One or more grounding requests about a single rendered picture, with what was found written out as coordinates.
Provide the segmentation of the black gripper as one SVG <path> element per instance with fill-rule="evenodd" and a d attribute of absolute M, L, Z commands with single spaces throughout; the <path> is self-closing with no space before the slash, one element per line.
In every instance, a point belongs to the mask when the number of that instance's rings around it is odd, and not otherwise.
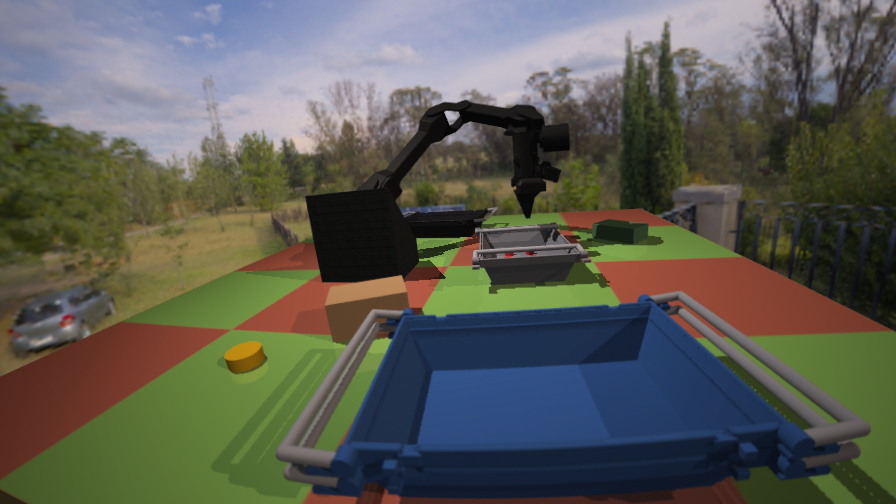
<path fill-rule="evenodd" d="M 516 186 L 514 194 L 521 206 L 525 218 L 530 218 L 535 197 L 546 191 L 546 182 L 535 178 L 535 164 L 539 162 L 538 153 L 514 155 L 514 176 L 511 187 Z"/>

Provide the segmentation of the orange short cylinder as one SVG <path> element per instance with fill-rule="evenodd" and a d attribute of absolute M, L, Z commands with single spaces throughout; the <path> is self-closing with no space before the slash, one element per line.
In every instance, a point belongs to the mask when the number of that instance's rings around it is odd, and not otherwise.
<path fill-rule="evenodd" d="M 265 354 L 261 343 L 249 341 L 228 350 L 224 358 L 229 370 L 239 373 L 261 364 Z"/>

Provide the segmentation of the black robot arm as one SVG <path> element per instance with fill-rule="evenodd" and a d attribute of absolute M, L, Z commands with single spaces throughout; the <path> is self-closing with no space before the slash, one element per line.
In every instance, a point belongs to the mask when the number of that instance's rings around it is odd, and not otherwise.
<path fill-rule="evenodd" d="M 460 117 L 449 125 L 445 111 L 459 112 Z M 464 124 L 476 122 L 507 129 L 505 136 L 513 136 L 514 154 L 538 152 L 538 143 L 545 152 L 570 150 L 568 123 L 546 125 L 536 107 L 517 104 L 511 108 L 461 102 L 442 102 L 432 106 L 420 120 L 419 130 L 390 165 L 375 172 L 355 191 L 388 188 L 394 200 L 401 194 L 399 185 L 404 176 L 426 149 L 445 136 L 458 131 Z M 550 162 L 535 164 L 535 178 L 558 183 L 561 170 Z"/>

